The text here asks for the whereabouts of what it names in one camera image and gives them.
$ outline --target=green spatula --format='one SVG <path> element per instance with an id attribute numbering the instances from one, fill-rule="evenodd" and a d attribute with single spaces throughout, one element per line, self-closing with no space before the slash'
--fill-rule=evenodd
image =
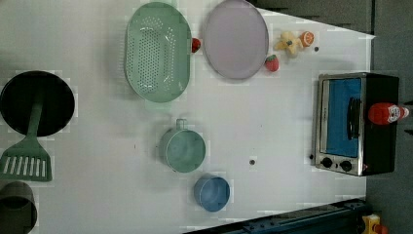
<path id="1" fill-rule="evenodd" d="M 0 159 L 0 178 L 51 181 L 51 158 L 37 141 L 42 116 L 43 94 L 37 92 L 30 114 L 27 136 L 7 149 Z"/>

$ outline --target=blue bowl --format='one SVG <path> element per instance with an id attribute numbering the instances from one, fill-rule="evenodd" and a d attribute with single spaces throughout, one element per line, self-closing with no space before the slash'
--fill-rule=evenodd
<path id="1" fill-rule="evenodd" d="M 218 212 L 230 199 L 230 185 L 222 177 L 215 175 L 202 176 L 194 188 L 195 200 L 208 212 Z"/>

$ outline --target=orange fruit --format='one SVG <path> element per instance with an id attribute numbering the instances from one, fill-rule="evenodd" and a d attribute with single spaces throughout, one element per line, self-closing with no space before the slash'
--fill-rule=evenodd
<path id="1" fill-rule="evenodd" d="M 301 34 L 300 39 L 304 47 L 309 47 L 314 42 L 314 34 L 312 32 L 306 31 Z"/>

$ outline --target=toaster oven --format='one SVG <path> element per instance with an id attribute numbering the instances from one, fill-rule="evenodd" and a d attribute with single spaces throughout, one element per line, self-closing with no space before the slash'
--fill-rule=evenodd
<path id="1" fill-rule="evenodd" d="M 353 176 L 394 170 L 396 123 L 368 118 L 377 102 L 398 102 L 398 78 L 372 73 L 321 75 L 316 124 L 317 168 Z"/>

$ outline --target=toaster oven knob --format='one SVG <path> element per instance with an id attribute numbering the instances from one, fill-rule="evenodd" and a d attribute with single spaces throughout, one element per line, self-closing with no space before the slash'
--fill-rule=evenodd
<path id="1" fill-rule="evenodd" d="M 333 165 L 333 161 L 331 161 L 331 159 L 329 159 L 329 158 L 324 158 L 324 159 L 321 161 L 321 163 L 322 163 L 322 165 L 325 166 L 326 168 L 330 168 L 331 165 Z"/>
<path id="2" fill-rule="evenodd" d="M 340 167 L 343 169 L 344 172 L 347 173 L 352 170 L 352 163 L 350 163 L 349 161 L 344 161 L 340 164 Z"/>

